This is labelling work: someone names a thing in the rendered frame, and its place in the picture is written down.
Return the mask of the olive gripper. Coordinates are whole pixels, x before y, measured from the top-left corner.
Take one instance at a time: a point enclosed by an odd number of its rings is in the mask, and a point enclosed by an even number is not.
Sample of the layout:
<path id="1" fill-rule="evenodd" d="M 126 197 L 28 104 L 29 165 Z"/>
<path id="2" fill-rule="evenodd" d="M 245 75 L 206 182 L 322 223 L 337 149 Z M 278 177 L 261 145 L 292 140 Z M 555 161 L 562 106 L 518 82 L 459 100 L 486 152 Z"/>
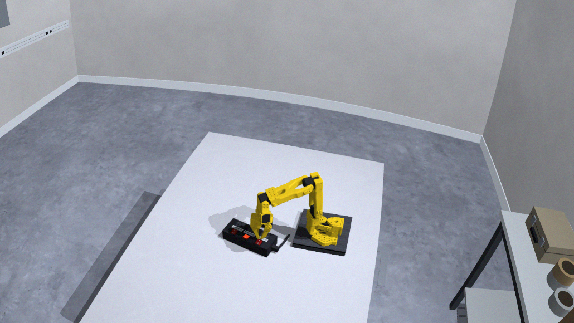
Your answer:
<path id="1" fill-rule="evenodd" d="M 263 225 L 263 224 L 260 224 L 259 217 L 257 216 L 257 214 L 251 213 L 250 227 L 252 228 L 257 239 L 265 238 L 267 236 L 268 232 L 270 232 L 270 230 L 272 228 L 272 224 L 273 224 L 273 214 L 271 214 L 271 223 L 267 223 L 267 224 Z M 262 233 L 261 238 L 259 236 L 259 229 L 260 228 L 264 228 L 264 232 Z"/>

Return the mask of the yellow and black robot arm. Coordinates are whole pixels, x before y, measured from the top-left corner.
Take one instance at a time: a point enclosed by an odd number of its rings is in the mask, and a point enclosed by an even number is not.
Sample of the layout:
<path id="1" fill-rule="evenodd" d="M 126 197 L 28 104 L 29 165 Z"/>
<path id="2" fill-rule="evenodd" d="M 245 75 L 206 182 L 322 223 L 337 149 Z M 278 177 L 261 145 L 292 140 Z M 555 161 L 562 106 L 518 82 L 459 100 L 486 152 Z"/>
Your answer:
<path id="1" fill-rule="evenodd" d="M 296 189 L 299 185 L 303 188 Z M 279 187 L 271 187 L 257 194 L 257 206 L 255 212 L 259 216 L 260 224 L 271 223 L 269 205 L 276 207 L 294 198 L 300 198 L 309 194 L 309 207 L 307 210 L 306 228 L 311 240 L 322 246 L 336 245 L 342 218 L 331 217 L 326 219 L 323 213 L 323 180 L 318 172 L 310 173 L 310 177 L 303 175 Z M 313 203 L 314 202 L 314 203 Z M 326 234 L 322 233 L 326 232 Z"/>

